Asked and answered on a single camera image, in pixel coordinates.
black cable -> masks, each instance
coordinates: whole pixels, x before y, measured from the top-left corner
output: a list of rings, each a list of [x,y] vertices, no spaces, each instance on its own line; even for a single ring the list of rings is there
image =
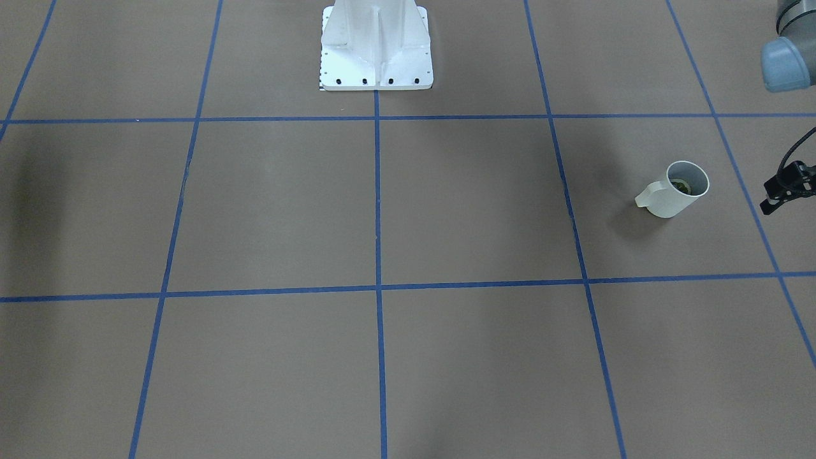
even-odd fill
[[[785,168],[785,165],[787,164],[787,160],[791,158],[791,155],[793,154],[793,152],[795,152],[796,149],[798,149],[800,147],[800,145],[804,144],[810,138],[810,136],[812,136],[813,134],[816,134],[816,127],[811,129],[810,131],[808,131],[807,134],[803,135],[801,139],[799,139],[795,144],[793,144],[791,149],[789,149],[787,151],[787,153],[785,153],[785,157],[782,158],[782,162],[779,164],[779,169],[776,170],[776,181],[777,181],[777,183],[779,183],[779,186],[781,186],[784,189],[786,189],[787,191],[791,192],[791,194],[795,194],[795,195],[797,195],[799,197],[802,197],[802,198],[806,198],[806,197],[809,197],[809,196],[816,196],[816,189],[812,189],[810,191],[802,191],[801,189],[795,189],[795,188],[791,187],[790,185],[786,184],[782,180],[782,170]]]

white plastic bracket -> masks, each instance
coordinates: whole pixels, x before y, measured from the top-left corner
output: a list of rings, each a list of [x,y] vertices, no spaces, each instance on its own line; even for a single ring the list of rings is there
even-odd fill
[[[429,89],[428,12],[414,0],[336,0],[323,10],[320,88]]]

gray floor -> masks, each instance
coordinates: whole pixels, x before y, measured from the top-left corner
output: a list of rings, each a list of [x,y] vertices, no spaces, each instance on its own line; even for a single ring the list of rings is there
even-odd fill
[[[3,0],[0,457],[816,457],[772,0],[425,0],[378,95],[327,3]]]

vertical blue line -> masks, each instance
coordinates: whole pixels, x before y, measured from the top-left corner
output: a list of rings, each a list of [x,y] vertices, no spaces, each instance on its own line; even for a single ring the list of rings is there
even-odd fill
[[[587,304],[589,307],[589,315],[592,319],[592,330],[595,334],[595,344],[598,349],[598,358],[601,361],[601,372],[604,377],[604,384],[606,387],[606,396],[609,399],[610,412],[612,414],[612,422],[614,424],[615,436],[618,439],[618,449],[620,451],[621,459],[626,459],[626,446],[623,443],[623,431],[620,427],[620,420],[618,417],[618,407],[614,399],[614,392],[612,391],[612,380],[609,374],[609,368],[606,364],[606,352],[604,351],[603,340],[601,339],[601,329],[598,326],[598,319],[595,313],[595,301],[592,299],[592,289],[589,285],[589,277],[587,275],[587,266],[583,259],[583,250],[581,248],[581,239],[579,237],[578,225],[575,222],[575,214],[572,207],[572,200],[570,199],[570,187],[567,184],[566,173],[564,171],[564,162],[561,157],[561,147],[558,144],[558,135],[556,132],[555,119],[552,116],[552,107],[550,105],[550,97],[547,91],[547,80],[544,78],[544,71],[541,65],[541,57],[539,55],[539,45],[535,38],[535,28],[533,27],[533,18],[530,14],[530,4],[528,0],[524,0],[525,13],[527,15],[527,27],[530,29],[530,41],[533,44],[533,54],[535,55],[535,64],[539,71],[539,81],[541,82],[541,92],[544,98],[544,106],[547,109],[547,120],[550,126],[550,135],[552,136],[552,146],[555,150],[556,161],[558,162],[558,174],[561,176],[561,183],[564,187],[564,200],[566,201],[567,212],[572,221],[572,231],[575,239],[575,251],[578,255],[578,263],[581,268],[581,279],[583,280],[583,290],[587,297]]]
[[[383,330],[383,251],[379,186],[379,91],[374,91],[374,187],[375,187],[375,265],[377,292],[377,350],[379,356],[379,444],[380,456],[388,459],[388,418],[385,409],[385,338]]]
[[[42,40],[46,36],[46,31],[48,30],[48,25],[51,23],[51,16],[54,14],[54,7],[56,7],[56,0],[51,0],[51,6],[48,7],[48,13],[46,14],[46,20],[42,23],[42,29],[40,29],[40,35],[37,37],[37,43],[34,44],[34,49],[31,51],[31,56],[29,57],[29,62],[25,66],[25,70],[23,71],[23,77],[20,78],[20,84],[17,85],[17,91],[14,93],[14,98],[11,99],[11,106],[8,108],[8,112],[6,113],[6,121],[0,127],[0,140],[6,135],[6,128],[8,127],[8,122],[11,120],[11,116],[14,114],[14,109],[17,107],[17,102],[20,100],[20,94],[23,93],[23,86],[25,86],[25,80],[28,79],[29,73],[31,72],[31,67],[34,65],[34,59],[37,58],[37,53],[40,51],[40,45],[42,45]]]
[[[170,246],[167,249],[167,262],[165,264],[164,276],[162,277],[162,290],[156,308],[156,318],[153,321],[153,334],[150,337],[150,348],[148,350],[148,361],[144,367],[144,378],[142,380],[142,390],[139,396],[139,407],[136,411],[136,420],[133,426],[133,437],[131,438],[131,450],[128,455],[129,459],[135,459],[136,449],[139,447],[139,435],[141,433],[142,420],[144,419],[144,406],[147,403],[148,389],[150,387],[150,377],[153,372],[153,361],[156,357],[156,345],[158,343],[159,330],[162,326],[162,316],[164,314],[164,302],[167,296],[167,286],[170,283],[170,272],[173,266],[173,255],[175,253],[175,242],[179,235],[179,226],[181,223],[181,212],[184,207],[184,191],[187,187],[187,179],[190,173],[190,163],[193,161],[193,152],[196,147],[196,139],[198,137],[198,126],[201,122],[202,109],[204,106],[204,95],[206,94],[207,80],[210,74],[210,67],[212,65],[212,56],[215,52],[215,40],[218,37],[218,27],[221,21],[221,10],[224,5],[224,0],[218,0],[218,6],[215,10],[215,23],[212,28],[212,35],[210,38],[210,48],[207,52],[206,64],[204,65],[204,76],[202,78],[201,91],[198,95],[198,106],[196,109],[196,121],[193,124],[193,133],[190,136],[190,145],[187,149],[187,161],[184,165],[184,175],[181,179],[181,190],[179,191],[179,201],[175,208],[175,219],[173,221],[173,231],[170,237]]]
[[[760,236],[762,237],[762,243],[765,245],[765,250],[768,252],[768,258],[770,258],[771,265],[774,267],[774,272],[777,275],[777,279],[779,281],[779,286],[782,287],[783,294],[785,296],[785,300],[787,301],[787,305],[791,310],[791,314],[793,315],[793,320],[796,322],[796,326],[799,328],[799,333],[802,336],[802,341],[805,343],[805,348],[808,351],[808,355],[810,356],[810,362],[813,364],[814,368],[816,368],[816,353],[814,353],[813,345],[810,343],[810,339],[808,338],[808,333],[805,330],[805,326],[802,323],[802,319],[799,316],[799,311],[796,310],[796,305],[793,303],[793,299],[791,298],[790,292],[787,290],[787,284],[785,283],[785,278],[782,274],[782,271],[779,269],[779,264],[776,260],[776,256],[774,255],[774,251],[771,250],[770,241],[768,240],[768,236],[765,234],[765,229],[762,227],[762,223],[760,222],[759,214],[756,213],[756,209],[754,208],[753,201],[751,200],[751,194],[748,193],[748,188],[745,185],[745,180],[743,179],[743,174],[739,171],[739,166],[737,165],[737,159],[734,156],[734,152],[731,150],[731,145],[728,142],[728,137],[725,135],[725,130],[722,128],[722,123],[720,122],[720,115],[714,109],[714,104],[712,102],[712,98],[708,93],[708,89],[706,88],[706,84],[703,81],[703,76],[700,73],[699,67],[697,66],[697,61],[694,60],[694,56],[691,54],[691,47],[689,46],[688,41],[685,39],[685,33],[683,33],[683,28],[680,26],[680,20],[677,19],[677,14],[674,11],[674,7],[672,6],[671,0],[666,0],[666,7],[668,7],[669,13],[672,15],[672,20],[674,20],[674,25],[677,28],[677,33],[680,35],[680,40],[683,42],[683,47],[685,48],[685,54],[689,57],[689,62],[691,62],[691,67],[694,69],[694,74],[697,75],[697,82],[700,85],[700,88],[703,89],[703,95],[706,98],[706,102],[708,103],[708,108],[711,110],[712,117],[714,117],[714,123],[716,123],[716,128],[720,132],[720,138],[722,139],[722,143],[725,146],[725,152],[728,154],[728,159],[731,161],[731,167],[734,169],[734,173],[737,176],[737,181],[739,182],[739,187],[743,191],[743,196],[748,204],[748,209],[751,211],[751,215],[754,218],[754,223],[756,224],[756,229],[759,230]]]

mug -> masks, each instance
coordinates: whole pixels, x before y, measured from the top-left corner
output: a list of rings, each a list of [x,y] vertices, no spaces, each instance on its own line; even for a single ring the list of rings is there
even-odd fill
[[[671,218],[707,193],[709,185],[708,174],[700,166],[675,161],[660,180],[637,195],[635,203],[655,216]]]

